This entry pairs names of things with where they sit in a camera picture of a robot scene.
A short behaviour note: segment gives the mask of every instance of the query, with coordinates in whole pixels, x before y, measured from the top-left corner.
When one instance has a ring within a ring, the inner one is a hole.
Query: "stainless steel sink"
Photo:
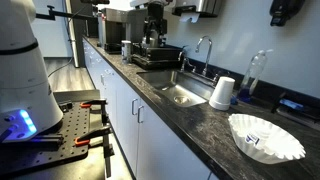
[[[190,74],[180,71],[156,71],[137,73],[159,93],[181,107],[205,103],[210,99],[213,87]]]

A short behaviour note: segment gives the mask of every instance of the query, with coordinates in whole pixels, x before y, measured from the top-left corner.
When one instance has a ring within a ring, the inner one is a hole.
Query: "paper towel dispenser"
[[[172,14],[181,16],[185,12],[200,13],[200,17],[217,17],[221,0],[176,0]]]

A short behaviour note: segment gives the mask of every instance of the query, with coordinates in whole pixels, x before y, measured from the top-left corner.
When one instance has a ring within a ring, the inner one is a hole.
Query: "wall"
[[[63,11],[64,0],[33,0],[33,3],[37,13],[48,14],[47,5]],[[56,21],[36,19],[31,27],[44,57],[71,57],[64,18],[57,17]]]
[[[274,49],[261,79],[320,98],[320,1],[306,1],[298,15],[284,27],[271,27],[272,0],[223,1],[218,18],[199,19],[195,24],[168,20],[167,43],[190,45],[188,56],[205,62],[207,44],[195,47],[204,35],[213,39],[210,64],[244,74],[251,57],[260,49]]]

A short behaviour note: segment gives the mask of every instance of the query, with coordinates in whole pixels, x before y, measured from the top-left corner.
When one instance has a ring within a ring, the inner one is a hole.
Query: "blue light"
[[[30,118],[24,119],[24,121],[26,122],[27,125],[33,125],[33,122],[31,121]]]
[[[28,125],[29,131],[35,133],[37,131],[37,128],[34,126],[29,114],[25,110],[20,110],[20,115],[22,116],[24,122]]]
[[[30,130],[31,132],[36,132],[36,131],[37,131],[37,129],[36,129],[36,127],[35,127],[34,125],[30,125],[30,126],[29,126],[29,130]]]
[[[23,117],[23,119],[29,118],[29,114],[25,110],[20,110],[20,115]]]

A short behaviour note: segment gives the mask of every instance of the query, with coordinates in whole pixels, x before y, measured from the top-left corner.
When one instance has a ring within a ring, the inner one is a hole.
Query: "white cabinet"
[[[138,180],[208,179],[210,170],[202,161],[88,46],[85,49],[88,71],[101,97],[107,99],[106,110],[135,177]],[[217,179],[214,174],[210,176],[213,179]]]
[[[109,65],[106,65],[101,76],[103,90],[100,90],[100,94],[103,95],[102,98],[107,100],[106,111],[109,114],[113,129],[117,133],[117,81],[120,77]]]
[[[132,172],[136,175],[137,149],[138,149],[138,107],[140,97],[119,79],[117,81],[117,137],[123,152],[130,164]]]
[[[141,106],[137,179],[206,180],[210,170],[144,101]]]

